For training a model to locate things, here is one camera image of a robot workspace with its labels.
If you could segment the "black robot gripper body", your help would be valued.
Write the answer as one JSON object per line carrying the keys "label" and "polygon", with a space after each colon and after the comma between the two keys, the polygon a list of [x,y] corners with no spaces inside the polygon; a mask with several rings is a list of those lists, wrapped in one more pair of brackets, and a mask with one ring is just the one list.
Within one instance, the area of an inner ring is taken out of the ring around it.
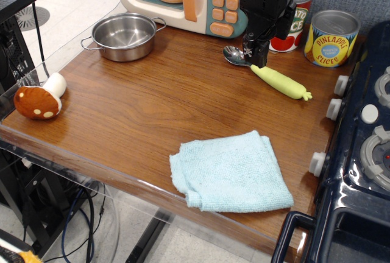
{"label": "black robot gripper body", "polygon": [[246,14],[248,40],[285,39],[296,11],[294,0],[240,0]]}

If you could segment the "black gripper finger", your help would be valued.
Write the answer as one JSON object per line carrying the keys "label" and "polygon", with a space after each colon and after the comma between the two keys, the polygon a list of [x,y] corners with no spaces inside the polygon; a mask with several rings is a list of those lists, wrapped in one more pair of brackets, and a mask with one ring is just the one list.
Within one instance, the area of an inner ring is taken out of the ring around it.
{"label": "black gripper finger", "polygon": [[252,64],[262,68],[266,66],[269,52],[269,40],[256,40],[252,49]]}
{"label": "black gripper finger", "polygon": [[255,47],[255,39],[250,34],[246,33],[243,37],[243,53],[246,62],[253,63],[253,51]]}

